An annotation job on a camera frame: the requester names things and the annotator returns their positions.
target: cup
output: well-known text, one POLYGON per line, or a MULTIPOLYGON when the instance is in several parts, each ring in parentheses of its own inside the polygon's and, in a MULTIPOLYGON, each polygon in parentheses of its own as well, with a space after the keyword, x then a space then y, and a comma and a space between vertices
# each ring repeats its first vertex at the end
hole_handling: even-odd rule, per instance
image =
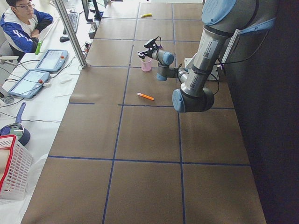
POLYGON ((141 70, 142 71, 150 71, 151 70, 151 58, 146 57, 145 59, 141 59, 141 70))

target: plastic container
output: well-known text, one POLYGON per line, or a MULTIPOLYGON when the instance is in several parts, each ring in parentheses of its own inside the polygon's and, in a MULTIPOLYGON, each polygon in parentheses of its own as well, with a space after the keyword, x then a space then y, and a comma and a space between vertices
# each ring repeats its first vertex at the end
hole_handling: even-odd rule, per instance
POLYGON ((146 57, 145 59, 140 59, 141 61, 141 70, 142 71, 151 71, 151 58, 146 57))
POLYGON ((2 199, 23 200, 32 155, 15 135, 0 136, 0 150, 9 150, 4 175, 0 176, 0 204, 2 199))

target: blue saucepan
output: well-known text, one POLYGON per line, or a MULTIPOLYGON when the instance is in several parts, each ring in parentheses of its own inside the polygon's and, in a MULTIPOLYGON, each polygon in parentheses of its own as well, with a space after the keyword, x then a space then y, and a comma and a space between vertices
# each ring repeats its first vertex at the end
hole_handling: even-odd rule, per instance
POLYGON ((21 124, 22 114, 25 109, 25 106, 26 103, 23 102, 18 111, 17 117, 15 119, 15 123, 6 125, 5 127, 0 129, 0 136, 14 134, 18 137, 19 143, 21 143, 23 146, 25 146, 30 139, 30 132, 26 128, 24 128, 24 126, 21 124))

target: black hair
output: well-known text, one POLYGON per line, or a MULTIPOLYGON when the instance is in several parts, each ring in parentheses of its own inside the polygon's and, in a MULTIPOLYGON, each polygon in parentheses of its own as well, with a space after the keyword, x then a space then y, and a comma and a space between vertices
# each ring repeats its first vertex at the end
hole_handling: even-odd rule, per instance
POLYGON ((13 7, 16 6, 16 4, 17 4, 18 1, 21 1, 21 0, 6 0, 6 2, 8 3, 8 5, 9 6, 13 6, 13 7))

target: robotic arm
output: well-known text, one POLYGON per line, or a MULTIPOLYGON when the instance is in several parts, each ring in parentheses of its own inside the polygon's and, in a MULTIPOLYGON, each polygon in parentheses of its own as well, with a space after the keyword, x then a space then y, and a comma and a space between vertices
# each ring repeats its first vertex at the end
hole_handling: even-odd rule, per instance
POLYGON ((211 74, 217 56, 225 41, 232 37, 236 29, 240 34, 263 32, 273 27, 278 0, 207 0, 202 10, 204 30, 198 52, 193 57, 192 69, 170 68, 174 57, 160 49, 156 39, 145 43, 148 50, 138 52, 140 58, 146 56, 157 60, 157 79, 178 78, 179 90, 172 94, 172 102, 178 112, 203 112, 214 104, 214 95, 204 84, 211 74))

